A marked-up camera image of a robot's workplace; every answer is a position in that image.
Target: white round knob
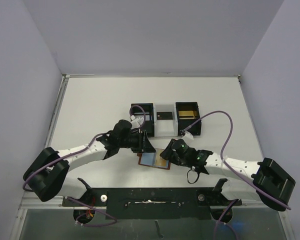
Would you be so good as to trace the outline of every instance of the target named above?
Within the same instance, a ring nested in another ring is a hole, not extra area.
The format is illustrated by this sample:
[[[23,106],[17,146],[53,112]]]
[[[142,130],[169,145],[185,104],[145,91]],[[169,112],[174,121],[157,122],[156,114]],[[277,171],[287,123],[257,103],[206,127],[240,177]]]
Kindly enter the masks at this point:
[[[100,200],[101,200],[101,202],[103,202],[103,203],[106,202],[107,199],[108,199],[107,195],[102,195],[102,196],[100,197]]]

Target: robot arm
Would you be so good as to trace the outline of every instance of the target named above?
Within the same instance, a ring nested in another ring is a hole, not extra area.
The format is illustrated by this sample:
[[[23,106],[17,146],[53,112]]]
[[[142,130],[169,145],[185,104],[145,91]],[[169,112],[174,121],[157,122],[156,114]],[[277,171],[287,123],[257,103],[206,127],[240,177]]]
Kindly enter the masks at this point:
[[[132,131],[132,126],[129,121],[120,120],[113,130],[100,134],[100,137],[93,139],[89,144],[58,151],[47,147],[25,172],[23,180],[43,202],[55,196],[80,199],[89,190],[89,186],[82,179],[67,177],[69,171],[93,161],[110,158],[117,154],[120,148],[130,148],[134,153],[156,152],[148,140],[147,133]],[[50,163],[53,164],[30,177]]]
[[[262,201],[268,207],[284,211],[285,208],[253,189],[246,182],[269,194],[276,200],[288,204],[295,180],[274,160],[265,158],[260,161],[244,161],[226,158],[226,163],[234,169],[234,174],[221,159],[220,155],[208,150],[189,147],[183,139],[172,139],[160,156],[176,165],[191,168],[194,172],[207,175],[222,175],[240,181],[223,182],[222,195],[228,200],[246,199]]]

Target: gray floor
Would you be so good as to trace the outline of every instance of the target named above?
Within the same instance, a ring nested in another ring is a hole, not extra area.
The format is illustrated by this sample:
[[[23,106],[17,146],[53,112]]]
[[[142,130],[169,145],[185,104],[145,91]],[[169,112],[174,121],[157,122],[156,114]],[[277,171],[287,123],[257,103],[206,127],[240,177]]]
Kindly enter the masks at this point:
[[[120,220],[112,226],[75,226],[71,209],[29,209],[21,240],[212,240],[215,222],[195,218],[158,220]],[[97,215],[91,223],[104,223]],[[278,212],[270,208],[236,208],[230,221],[240,240],[286,240]],[[220,225],[218,240],[234,240],[232,231]]]

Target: purple cable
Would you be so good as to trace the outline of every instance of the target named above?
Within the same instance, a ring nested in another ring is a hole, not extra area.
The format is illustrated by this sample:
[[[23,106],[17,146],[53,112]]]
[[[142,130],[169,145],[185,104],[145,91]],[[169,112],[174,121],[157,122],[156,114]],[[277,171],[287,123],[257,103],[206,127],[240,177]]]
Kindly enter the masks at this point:
[[[211,115],[211,114],[216,114],[216,113],[221,113],[221,114],[225,114],[229,120],[230,120],[230,132],[229,132],[229,135],[228,137],[226,138],[222,148],[221,148],[221,152],[220,152],[220,156],[221,156],[221,159],[223,160],[224,159],[224,150],[229,142],[229,139],[232,135],[232,132],[233,132],[233,129],[234,129],[234,123],[232,121],[232,118],[231,116],[225,112],[225,111],[221,111],[221,110],[217,110],[217,111],[212,111],[202,117],[200,117],[198,120],[196,120],[194,123],[192,123],[191,125],[187,126],[184,131],[187,131],[189,130],[193,125],[195,125],[197,122],[199,122],[200,120],[202,120],[203,118]],[[250,185],[252,188],[254,188],[257,192],[259,192],[260,194],[262,194],[263,196],[267,197],[268,199],[272,200],[273,202],[275,202],[276,204],[279,204],[280,206],[288,209],[288,210],[291,210],[291,207],[289,207],[288,205],[284,204],[283,202],[275,199],[273,196],[269,195],[268,193],[266,193],[265,191],[262,191],[260,188],[256,187],[252,182],[250,182],[249,180],[245,179],[243,176],[241,176],[236,170],[234,170],[225,160],[224,160],[224,164],[235,174],[237,175],[242,181],[246,182],[248,185]]]
[[[221,219],[224,217],[224,215],[228,212],[228,210],[230,208],[232,208],[233,204],[237,201],[237,199],[233,200],[232,202],[230,202],[230,204],[226,207],[226,209],[223,211],[223,213],[221,214],[221,216],[219,217],[218,221],[216,221],[215,223],[215,226],[214,226],[214,230],[213,230],[213,239],[216,239],[216,235],[217,235],[217,228],[218,228],[218,225],[219,223],[221,222]],[[235,234],[235,239],[238,240],[238,235],[237,233],[235,232],[235,230],[230,226],[228,225],[228,227],[230,227],[230,229],[234,232]]]
[[[67,199],[68,199],[69,201],[71,201],[71,202],[74,202],[74,203],[76,203],[76,204],[80,204],[81,206],[87,207],[87,208],[89,208],[89,209],[91,209],[91,210],[93,210],[93,211],[95,211],[95,212],[98,212],[98,213],[100,213],[100,214],[102,214],[102,215],[105,215],[105,216],[107,216],[107,217],[109,217],[109,218],[111,218],[111,219],[113,220],[112,222],[101,223],[101,224],[83,224],[84,227],[89,227],[89,228],[100,228],[100,227],[110,226],[110,225],[113,225],[113,224],[115,224],[115,223],[118,222],[118,220],[117,220],[115,217],[113,217],[113,216],[109,215],[108,213],[103,212],[103,211],[101,211],[101,210],[99,210],[99,209],[96,209],[96,208],[93,207],[93,206],[89,206],[89,205],[87,205],[87,204],[85,204],[85,203],[83,203],[83,202],[80,202],[80,201],[78,201],[78,200],[72,198],[72,197],[68,197]],[[76,220],[76,221],[79,221],[79,218],[81,218],[83,215],[86,215],[86,213],[83,213],[83,214],[79,215],[75,220]]]
[[[133,113],[132,113],[132,109],[133,108],[138,108],[138,109],[140,109],[141,111],[142,111],[142,113],[143,113],[143,122],[142,122],[142,124],[140,125],[140,127],[138,127],[137,129],[141,129],[144,125],[145,125],[145,123],[146,123],[146,112],[145,112],[145,110],[141,107],[141,106],[139,106],[139,105],[132,105],[131,107],[130,107],[130,110],[129,110],[129,114],[130,114],[130,117],[133,115]]]
[[[56,160],[53,160],[52,162],[40,167],[37,171],[35,171],[34,173],[32,173],[23,183],[22,185],[22,189],[27,191],[27,192],[33,192],[31,189],[28,189],[26,188],[27,184],[29,183],[29,181],[35,176],[37,175],[38,173],[40,173],[42,170],[45,170],[46,168],[48,167],[51,167],[53,166],[54,164],[60,162],[61,160],[63,159],[66,159],[66,158],[69,158],[69,157],[72,157],[74,155],[77,155],[77,154],[81,154],[83,153],[84,151],[86,151],[87,149],[89,149],[89,147],[91,147],[91,145],[94,143],[94,141],[96,140],[97,137],[101,136],[101,135],[104,135],[106,133],[99,133],[97,135],[95,135],[92,140],[89,142],[88,146],[86,146],[85,148],[79,150],[79,151],[75,151],[75,152],[72,152],[72,153],[69,153],[68,155],[64,155],[64,156],[61,156],[59,158],[57,158]]]

